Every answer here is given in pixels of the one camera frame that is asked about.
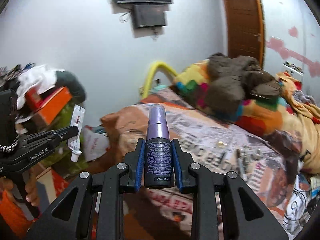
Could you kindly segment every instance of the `brown fabric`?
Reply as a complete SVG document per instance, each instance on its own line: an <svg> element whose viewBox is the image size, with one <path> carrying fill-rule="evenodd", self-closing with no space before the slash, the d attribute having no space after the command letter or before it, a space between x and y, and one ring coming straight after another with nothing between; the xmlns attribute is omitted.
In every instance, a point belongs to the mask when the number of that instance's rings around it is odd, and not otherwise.
<svg viewBox="0 0 320 240"><path fill-rule="evenodd" d="M253 57L213 54L207 72L211 83L204 102L214 112L235 114L245 98L276 99L281 92L276 79Z"/></svg>

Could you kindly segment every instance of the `wooden door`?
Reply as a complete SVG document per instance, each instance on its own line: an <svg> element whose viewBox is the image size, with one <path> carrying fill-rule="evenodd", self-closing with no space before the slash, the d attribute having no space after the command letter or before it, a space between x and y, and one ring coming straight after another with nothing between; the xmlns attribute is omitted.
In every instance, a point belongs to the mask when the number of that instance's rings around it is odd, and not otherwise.
<svg viewBox="0 0 320 240"><path fill-rule="evenodd" d="M257 0L224 0L224 2L228 25L228 56L244 55L261 61L263 41Z"/></svg>

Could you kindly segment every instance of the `white tube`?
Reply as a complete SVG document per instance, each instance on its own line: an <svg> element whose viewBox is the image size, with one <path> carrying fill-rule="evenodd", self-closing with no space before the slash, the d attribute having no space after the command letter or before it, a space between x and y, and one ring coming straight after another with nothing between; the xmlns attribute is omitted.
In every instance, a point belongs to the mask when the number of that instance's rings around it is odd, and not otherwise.
<svg viewBox="0 0 320 240"><path fill-rule="evenodd" d="M81 128L83 124L84 112L85 112L84 108L78 105L75 105L75 108L73 109L71 123L70 123L70 126L74 125L79 129L78 134L68 140L68 147L71 149L71 152L72 152L71 160L75 163L78 161L78 158L82 153L80 151L80 133L81 133Z"/></svg>

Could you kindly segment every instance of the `metal bolt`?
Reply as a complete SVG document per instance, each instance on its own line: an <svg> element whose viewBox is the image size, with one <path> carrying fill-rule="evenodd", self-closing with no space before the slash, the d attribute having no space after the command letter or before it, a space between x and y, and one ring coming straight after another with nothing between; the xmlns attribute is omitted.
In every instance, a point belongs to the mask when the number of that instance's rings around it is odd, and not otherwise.
<svg viewBox="0 0 320 240"><path fill-rule="evenodd" d="M125 164L125 163L118 163L118 165L117 165L117 168L121 169L121 170L125 169L126 167L127 167L127 164Z"/></svg>
<svg viewBox="0 0 320 240"><path fill-rule="evenodd" d="M228 177L235 179L236 177L238 177L238 174L235 171L229 171L228 172Z"/></svg>
<svg viewBox="0 0 320 240"><path fill-rule="evenodd" d="M80 173L80 178L81 179L86 179L87 177L89 177L89 172L83 171L83 172Z"/></svg>
<svg viewBox="0 0 320 240"><path fill-rule="evenodd" d="M200 164L199 163L191 163L191 168L193 168L194 170L198 170L200 168Z"/></svg>

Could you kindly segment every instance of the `orange fabric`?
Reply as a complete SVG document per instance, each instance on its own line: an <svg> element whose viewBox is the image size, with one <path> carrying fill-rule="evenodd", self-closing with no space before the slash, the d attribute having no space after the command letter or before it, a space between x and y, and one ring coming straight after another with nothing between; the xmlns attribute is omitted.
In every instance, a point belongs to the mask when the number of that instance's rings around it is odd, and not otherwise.
<svg viewBox="0 0 320 240"><path fill-rule="evenodd" d="M26 236L32 221L28 221L22 210L8 199L6 191L0 201L0 214L17 237L22 239Z"/></svg>

